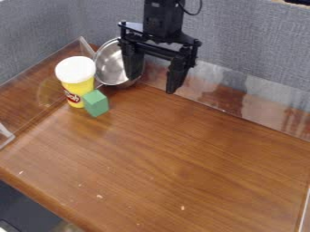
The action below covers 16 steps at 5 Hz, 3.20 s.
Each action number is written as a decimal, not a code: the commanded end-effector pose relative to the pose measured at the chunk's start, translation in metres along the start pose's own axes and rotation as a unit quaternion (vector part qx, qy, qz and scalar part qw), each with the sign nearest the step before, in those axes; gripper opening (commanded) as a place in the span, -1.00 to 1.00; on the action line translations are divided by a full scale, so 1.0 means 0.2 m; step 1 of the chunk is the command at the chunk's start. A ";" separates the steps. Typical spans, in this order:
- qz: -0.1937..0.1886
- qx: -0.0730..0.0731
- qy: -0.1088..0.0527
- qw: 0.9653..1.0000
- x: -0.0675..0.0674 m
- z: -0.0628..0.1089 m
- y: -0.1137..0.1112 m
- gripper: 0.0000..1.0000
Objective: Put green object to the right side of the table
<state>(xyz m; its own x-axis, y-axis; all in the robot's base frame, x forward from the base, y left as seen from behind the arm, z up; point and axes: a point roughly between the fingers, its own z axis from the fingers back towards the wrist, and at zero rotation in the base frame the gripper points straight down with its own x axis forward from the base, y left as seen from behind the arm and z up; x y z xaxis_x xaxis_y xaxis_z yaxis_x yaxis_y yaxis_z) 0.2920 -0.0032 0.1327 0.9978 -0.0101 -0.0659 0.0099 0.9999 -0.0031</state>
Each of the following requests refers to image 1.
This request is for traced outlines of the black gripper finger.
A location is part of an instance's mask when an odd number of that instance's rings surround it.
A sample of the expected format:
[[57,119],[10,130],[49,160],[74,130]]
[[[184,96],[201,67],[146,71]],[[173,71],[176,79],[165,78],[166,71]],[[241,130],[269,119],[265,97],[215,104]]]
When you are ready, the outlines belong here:
[[122,68],[129,81],[134,80],[142,72],[144,54],[136,50],[136,45],[121,42]]
[[176,89],[182,85],[186,77],[188,65],[186,57],[177,55],[168,66],[165,92],[173,94]]

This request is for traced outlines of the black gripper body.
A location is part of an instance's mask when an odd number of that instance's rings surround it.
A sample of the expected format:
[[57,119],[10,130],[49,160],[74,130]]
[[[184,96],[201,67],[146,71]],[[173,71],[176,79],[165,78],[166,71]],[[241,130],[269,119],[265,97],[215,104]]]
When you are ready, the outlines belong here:
[[182,32],[176,32],[165,38],[142,31],[142,24],[126,21],[118,22],[120,38],[118,46],[122,55],[132,59],[138,53],[148,54],[164,60],[170,60],[181,51],[164,48],[162,45],[178,44],[181,49],[186,49],[186,66],[193,67],[196,64],[197,50],[201,46],[199,39],[192,38]]

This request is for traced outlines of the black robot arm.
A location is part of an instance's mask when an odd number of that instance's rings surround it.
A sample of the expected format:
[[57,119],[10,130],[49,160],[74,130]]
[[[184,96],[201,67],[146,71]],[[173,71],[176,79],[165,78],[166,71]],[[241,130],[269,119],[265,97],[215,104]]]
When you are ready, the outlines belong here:
[[117,39],[126,78],[133,81],[142,72],[144,55],[169,61],[165,92],[174,93],[182,85],[189,68],[195,67],[199,39],[182,33],[185,0],[144,0],[142,23],[120,21]]

